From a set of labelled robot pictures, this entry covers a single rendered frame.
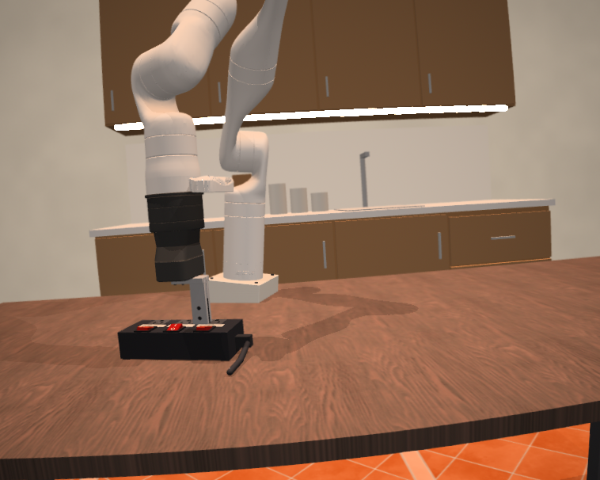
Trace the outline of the dark grey power strip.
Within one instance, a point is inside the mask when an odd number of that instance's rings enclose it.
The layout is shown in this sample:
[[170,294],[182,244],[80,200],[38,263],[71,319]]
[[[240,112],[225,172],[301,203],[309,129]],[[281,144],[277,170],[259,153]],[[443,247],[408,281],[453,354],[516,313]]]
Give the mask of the dark grey power strip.
[[243,319],[211,320],[208,325],[193,325],[192,319],[136,322],[118,332],[120,359],[229,361],[242,348],[226,372],[232,375],[253,346],[253,335],[244,334]]

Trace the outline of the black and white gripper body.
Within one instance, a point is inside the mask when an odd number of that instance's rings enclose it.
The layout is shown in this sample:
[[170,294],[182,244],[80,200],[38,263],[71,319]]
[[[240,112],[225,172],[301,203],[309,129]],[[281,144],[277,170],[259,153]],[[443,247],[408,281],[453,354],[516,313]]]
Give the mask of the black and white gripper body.
[[234,192],[230,177],[201,177],[198,157],[169,154],[146,159],[149,228],[156,242],[157,282],[190,280],[204,274],[199,242],[205,192]]

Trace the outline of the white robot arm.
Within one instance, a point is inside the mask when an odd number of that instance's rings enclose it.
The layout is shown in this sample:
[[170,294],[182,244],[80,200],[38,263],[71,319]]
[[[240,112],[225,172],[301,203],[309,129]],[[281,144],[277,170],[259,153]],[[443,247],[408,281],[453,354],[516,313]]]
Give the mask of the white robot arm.
[[[265,0],[230,50],[219,161],[225,171],[252,177],[225,192],[223,278],[228,280],[263,278],[268,137],[239,129],[272,88],[287,2]],[[173,22],[171,36],[135,60],[131,88],[144,128],[146,159],[197,156],[194,120],[178,111],[176,95],[201,81],[236,13],[237,0],[191,0]]]

